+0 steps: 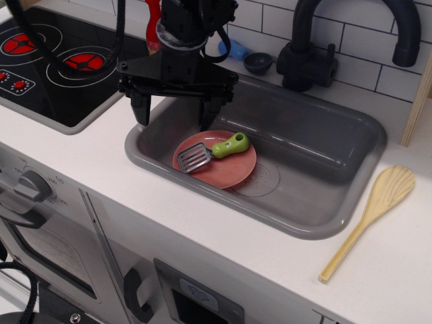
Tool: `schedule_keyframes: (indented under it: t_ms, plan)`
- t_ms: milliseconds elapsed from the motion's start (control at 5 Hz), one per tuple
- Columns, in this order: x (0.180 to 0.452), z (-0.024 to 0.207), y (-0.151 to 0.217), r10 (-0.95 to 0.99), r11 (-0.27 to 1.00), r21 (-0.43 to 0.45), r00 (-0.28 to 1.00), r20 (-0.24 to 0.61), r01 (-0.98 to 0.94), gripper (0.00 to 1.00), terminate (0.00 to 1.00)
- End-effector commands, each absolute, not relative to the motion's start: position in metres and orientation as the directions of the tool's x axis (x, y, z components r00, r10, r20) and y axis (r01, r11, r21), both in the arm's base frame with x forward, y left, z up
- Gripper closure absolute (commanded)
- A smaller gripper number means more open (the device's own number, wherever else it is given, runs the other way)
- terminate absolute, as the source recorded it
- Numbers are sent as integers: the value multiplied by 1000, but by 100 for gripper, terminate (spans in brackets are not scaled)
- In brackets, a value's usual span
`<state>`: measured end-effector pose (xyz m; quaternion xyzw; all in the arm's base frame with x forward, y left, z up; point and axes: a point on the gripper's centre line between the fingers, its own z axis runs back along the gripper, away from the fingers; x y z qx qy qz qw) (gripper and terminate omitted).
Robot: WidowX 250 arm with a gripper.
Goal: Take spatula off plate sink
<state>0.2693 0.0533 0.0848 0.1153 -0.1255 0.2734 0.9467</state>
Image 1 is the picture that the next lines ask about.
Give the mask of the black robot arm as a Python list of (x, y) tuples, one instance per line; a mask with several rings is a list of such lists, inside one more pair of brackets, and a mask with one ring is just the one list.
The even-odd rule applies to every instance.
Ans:
[(155, 95), (198, 98), (201, 130), (207, 130), (221, 107), (232, 101), (239, 76), (218, 65), (227, 54), (209, 56), (205, 46), (217, 33), (225, 48), (231, 49), (224, 26), (234, 20), (237, 7), (236, 1), (162, 2), (155, 26), (161, 49), (117, 65), (119, 90), (130, 99), (140, 125), (149, 124)]

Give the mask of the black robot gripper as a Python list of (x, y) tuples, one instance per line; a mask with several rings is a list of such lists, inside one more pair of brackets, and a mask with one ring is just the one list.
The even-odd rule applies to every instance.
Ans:
[(207, 130), (222, 103), (232, 101), (238, 74), (218, 66), (199, 53), (164, 49), (117, 65), (119, 91), (131, 100), (136, 121), (148, 126), (151, 96), (200, 98), (200, 131)]

